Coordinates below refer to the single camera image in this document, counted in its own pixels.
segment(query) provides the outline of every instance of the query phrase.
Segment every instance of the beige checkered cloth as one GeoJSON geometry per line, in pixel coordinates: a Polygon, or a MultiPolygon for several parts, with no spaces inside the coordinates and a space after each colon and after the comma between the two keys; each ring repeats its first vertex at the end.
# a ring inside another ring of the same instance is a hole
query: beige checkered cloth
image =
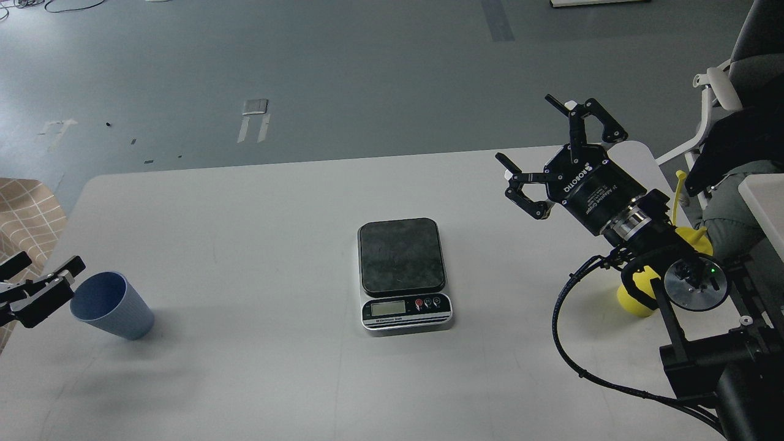
{"type": "MultiPolygon", "coordinates": [[[[37,180],[0,178],[0,262],[20,251],[33,260],[11,282],[34,279],[41,274],[65,224],[65,212],[44,184],[37,180]]],[[[0,328],[0,351],[14,323],[0,328]]]]}

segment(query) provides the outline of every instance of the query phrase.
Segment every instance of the yellow cable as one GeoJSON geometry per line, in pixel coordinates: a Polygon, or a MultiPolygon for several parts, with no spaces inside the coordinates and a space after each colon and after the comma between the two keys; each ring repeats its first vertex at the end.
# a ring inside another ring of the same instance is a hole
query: yellow cable
{"type": "Polygon", "coordinates": [[[673,201],[673,225],[677,225],[678,201],[681,199],[681,191],[684,189],[686,172],[683,170],[678,170],[675,172],[675,176],[678,178],[678,184],[675,186],[675,201],[673,201]]]}

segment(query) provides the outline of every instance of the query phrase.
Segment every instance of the cup rim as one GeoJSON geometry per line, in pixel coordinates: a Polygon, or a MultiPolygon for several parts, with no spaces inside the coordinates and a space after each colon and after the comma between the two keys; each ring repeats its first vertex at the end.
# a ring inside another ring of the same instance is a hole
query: cup rim
{"type": "Polygon", "coordinates": [[[84,282],[82,282],[82,283],[79,285],[79,287],[77,287],[77,288],[76,288],[76,290],[79,290],[79,288],[81,288],[81,287],[82,287],[82,285],[84,285],[85,283],[87,283],[87,281],[88,281],[88,280],[90,280],[90,279],[92,279],[93,277],[96,277],[96,276],[98,276],[98,275],[104,275],[104,274],[114,274],[114,275],[118,275],[118,276],[120,277],[120,279],[122,280],[122,284],[123,284],[123,288],[124,288],[124,289],[123,289],[123,291],[122,291],[122,295],[120,296],[120,301],[118,301],[118,302],[117,302],[117,304],[116,304],[116,305],[115,305],[115,306],[114,306],[112,309],[110,309],[110,310],[109,310],[109,312],[107,312],[106,314],[102,315],[101,317],[96,317],[95,319],[82,319],[81,317],[79,317],[79,316],[77,316],[76,314],[74,314],[74,300],[73,300],[73,298],[72,298],[72,299],[71,299],[71,301],[69,302],[69,305],[68,305],[68,307],[69,307],[69,309],[71,310],[71,315],[73,315],[73,316],[74,316],[74,317],[75,317],[77,320],[79,320],[80,322],[84,322],[84,323],[90,323],[90,322],[96,322],[96,321],[98,321],[98,320],[101,320],[101,319],[103,319],[103,318],[104,318],[104,317],[106,317],[107,315],[110,315],[112,312],[114,312],[114,310],[115,310],[115,309],[117,309],[117,308],[120,306],[120,303],[122,303],[122,301],[125,299],[125,296],[126,296],[126,295],[128,295],[128,287],[129,287],[129,284],[128,284],[128,279],[126,279],[126,278],[125,278],[125,276],[124,276],[122,273],[120,273],[120,272],[117,272],[117,271],[101,271],[101,272],[97,272],[97,273],[95,273],[95,274],[91,275],[90,277],[88,277],[87,279],[85,279],[85,281],[84,281],[84,282]]]}

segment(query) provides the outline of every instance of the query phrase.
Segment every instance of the robotiq logo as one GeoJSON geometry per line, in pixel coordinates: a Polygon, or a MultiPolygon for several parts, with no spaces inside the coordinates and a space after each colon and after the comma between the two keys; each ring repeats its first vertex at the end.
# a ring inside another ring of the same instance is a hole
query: robotiq logo
{"type": "Polygon", "coordinates": [[[572,182],[564,187],[564,193],[569,193],[575,187],[575,185],[577,185],[591,170],[593,170],[593,167],[590,166],[588,162],[586,162],[585,168],[580,170],[580,173],[577,173],[577,176],[572,179],[572,182]]]}

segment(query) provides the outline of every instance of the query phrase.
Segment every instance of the robotic arm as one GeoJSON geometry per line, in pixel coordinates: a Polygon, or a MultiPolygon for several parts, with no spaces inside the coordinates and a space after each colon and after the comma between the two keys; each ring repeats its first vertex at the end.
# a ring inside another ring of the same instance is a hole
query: robotic arm
{"type": "MultiPolygon", "coordinates": [[[[623,285],[636,300],[660,309],[672,344],[659,352],[665,373],[677,398],[647,392],[632,395],[657,398],[703,421],[717,421],[714,428],[730,441],[770,441],[784,433],[777,409],[784,408],[784,298],[755,286],[751,262],[720,265],[698,253],[676,232],[666,215],[669,198],[646,189],[617,166],[605,148],[627,138],[626,132],[594,99],[585,104],[561,104],[546,97],[569,119],[569,144],[545,166],[543,173],[522,173],[505,155],[496,158],[506,167],[506,197],[535,219],[545,219],[555,204],[562,205],[593,235],[603,235],[615,248],[603,258],[604,268],[621,271],[623,285]],[[588,144],[584,119],[596,116],[604,126],[604,143],[588,144]],[[525,184],[544,184],[549,200],[533,202],[523,192],[525,184]],[[652,281],[655,299],[640,291],[633,274],[645,266],[661,279],[652,281]],[[741,326],[725,335],[688,341],[672,304],[689,311],[706,311],[730,295],[741,314],[741,326]],[[775,328],[763,319],[767,312],[775,328]],[[715,409],[713,416],[701,406],[715,409]]],[[[557,337],[557,317],[565,295],[586,272],[586,265],[572,276],[556,303],[554,339],[564,360],[581,377],[630,393],[590,375],[571,360],[557,337]]]]}
{"type": "Polygon", "coordinates": [[[26,328],[38,325],[74,296],[71,284],[85,263],[73,256],[52,274],[36,280],[7,283],[32,264],[22,252],[0,264],[0,326],[19,320],[26,328]]]}

